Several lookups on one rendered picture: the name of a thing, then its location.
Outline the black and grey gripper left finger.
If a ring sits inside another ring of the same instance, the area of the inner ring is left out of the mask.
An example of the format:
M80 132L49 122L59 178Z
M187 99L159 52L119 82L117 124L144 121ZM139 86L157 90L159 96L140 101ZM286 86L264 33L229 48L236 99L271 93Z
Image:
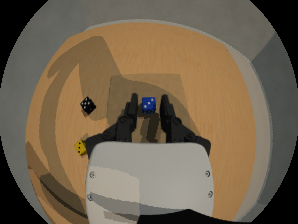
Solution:
M137 126L137 116L138 94L132 93L131 101L126 102L124 114L118 118L118 122L104 130L103 133L88 137L85 140L88 159L97 143L105 141L132 142L132 132Z

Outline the blue die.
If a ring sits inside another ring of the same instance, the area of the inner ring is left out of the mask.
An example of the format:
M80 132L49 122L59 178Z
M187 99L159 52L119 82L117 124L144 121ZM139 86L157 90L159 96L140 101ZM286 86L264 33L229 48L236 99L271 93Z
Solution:
M156 100L155 97L143 97L142 98L142 113L155 113Z

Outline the black die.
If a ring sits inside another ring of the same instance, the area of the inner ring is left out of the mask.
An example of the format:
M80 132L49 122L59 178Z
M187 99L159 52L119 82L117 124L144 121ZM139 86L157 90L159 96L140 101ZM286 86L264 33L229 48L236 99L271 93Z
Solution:
M95 108L96 105L93 103L93 101L89 98L86 97L81 103L80 103L81 107L83 108L83 110L85 112L87 112L88 114L90 114Z

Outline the yellow die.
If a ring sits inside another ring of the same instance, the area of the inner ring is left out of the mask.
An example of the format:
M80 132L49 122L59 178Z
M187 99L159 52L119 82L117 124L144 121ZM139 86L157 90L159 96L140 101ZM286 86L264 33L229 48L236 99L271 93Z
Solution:
M76 151L78 152L79 155L85 155L85 154L87 154L85 140L79 140L74 145L74 147L75 147L75 149L76 149Z

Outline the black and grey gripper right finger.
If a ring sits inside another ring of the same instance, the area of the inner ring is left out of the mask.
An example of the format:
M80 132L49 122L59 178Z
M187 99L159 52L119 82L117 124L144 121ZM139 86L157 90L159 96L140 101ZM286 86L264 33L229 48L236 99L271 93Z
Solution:
M175 115L173 104L169 103L168 95L163 94L160 103L161 130L166 133L166 143L192 142L203 145L208 157L211 142L203 137L196 136L194 132L182 124L182 120Z

